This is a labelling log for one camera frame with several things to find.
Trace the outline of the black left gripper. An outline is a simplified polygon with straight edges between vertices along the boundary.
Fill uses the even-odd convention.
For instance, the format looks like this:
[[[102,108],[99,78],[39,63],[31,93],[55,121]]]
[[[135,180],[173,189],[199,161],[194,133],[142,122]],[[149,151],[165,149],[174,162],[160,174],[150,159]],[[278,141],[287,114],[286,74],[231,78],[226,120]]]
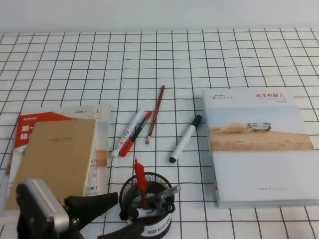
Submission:
[[[77,225],[72,225],[67,213],[46,217],[38,213],[28,215],[20,213],[17,223],[19,239],[82,239],[78,229],[83,229],[100,215],[117,205],[117,192],[96,196],[69,196],[64,199],[64,205],[71,219]]]

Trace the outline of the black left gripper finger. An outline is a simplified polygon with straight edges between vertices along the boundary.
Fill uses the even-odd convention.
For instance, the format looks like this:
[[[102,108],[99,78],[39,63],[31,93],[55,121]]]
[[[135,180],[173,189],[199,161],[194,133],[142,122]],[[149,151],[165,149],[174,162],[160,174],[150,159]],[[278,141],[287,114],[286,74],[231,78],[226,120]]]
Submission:
[[[145,229],[145,222],[137,220],[126,227],[109,234],[100,235],[97,239],[137,239]]]

